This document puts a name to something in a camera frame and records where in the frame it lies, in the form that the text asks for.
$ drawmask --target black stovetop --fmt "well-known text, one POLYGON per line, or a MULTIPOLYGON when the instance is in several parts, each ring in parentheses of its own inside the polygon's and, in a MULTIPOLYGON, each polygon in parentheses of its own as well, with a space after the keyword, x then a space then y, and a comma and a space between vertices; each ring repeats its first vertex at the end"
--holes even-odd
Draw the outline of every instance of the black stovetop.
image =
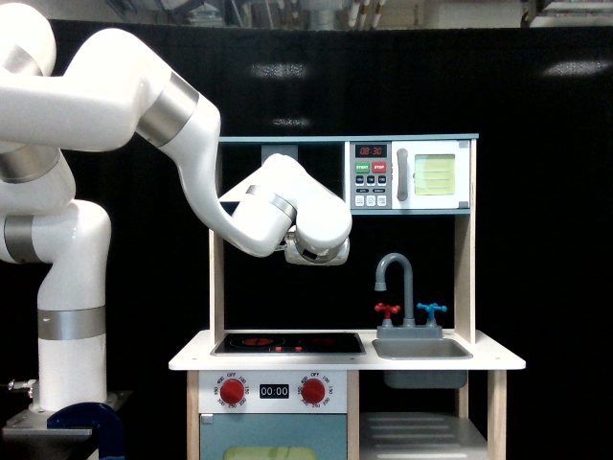
POLYGON ((228 333, 212 355, 364 353, 357 333, 228 333))

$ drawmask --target red tap handle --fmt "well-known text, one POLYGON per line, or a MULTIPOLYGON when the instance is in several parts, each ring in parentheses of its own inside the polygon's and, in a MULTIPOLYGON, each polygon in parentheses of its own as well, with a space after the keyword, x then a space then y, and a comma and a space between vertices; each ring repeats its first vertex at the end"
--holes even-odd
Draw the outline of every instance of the red tap handle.
POLYGON ((385 311, 385 319, 390 319, 392 313, 398 313, 400 311, 400 305, 385 305, 381 302, 375 305, 375 311, 385 311))

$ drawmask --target gray sink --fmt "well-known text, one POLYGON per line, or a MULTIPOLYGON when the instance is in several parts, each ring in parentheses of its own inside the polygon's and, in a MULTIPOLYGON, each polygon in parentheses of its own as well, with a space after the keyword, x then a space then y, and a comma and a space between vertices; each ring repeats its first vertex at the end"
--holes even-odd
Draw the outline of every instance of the gray sink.
POLYGON ((469 359, 472 354, 448 338, 376 339, 376 353, 384 359, 469 359))
MULTIPOLYGON (((472 354, 448 338, 384 338, 373 340, 376 353, 384 359, 469 359, 472 354)), ((383 371, 385 384, 392 388, 462 388, 466 370, 383 371)))

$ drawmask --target timer display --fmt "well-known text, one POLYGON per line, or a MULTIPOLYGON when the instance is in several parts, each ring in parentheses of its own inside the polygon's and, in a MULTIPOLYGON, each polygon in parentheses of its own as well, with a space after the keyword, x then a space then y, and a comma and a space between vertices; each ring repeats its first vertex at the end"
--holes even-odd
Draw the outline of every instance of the timer display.
POLYGON ((266 383, 260 385, 260 399, 287 400, 289 399, 289 385, 266 383))
POLYGON ((387 158, 386 144, 369 144, 355 146, 355 158, 387 158))

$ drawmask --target blue tap handle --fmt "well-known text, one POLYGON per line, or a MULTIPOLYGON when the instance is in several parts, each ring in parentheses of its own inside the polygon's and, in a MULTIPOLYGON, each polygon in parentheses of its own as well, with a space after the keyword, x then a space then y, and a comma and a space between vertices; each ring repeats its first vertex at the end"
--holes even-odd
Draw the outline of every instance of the blue tap handle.
POLYGON ((430 305, 418 304, 418 309, 426 310, 428 312, 429 319, 434 319, 434 311, 436 310, 447 311, 447 307, 445 305, 439 306, 439 304, 430 304, 430 305))

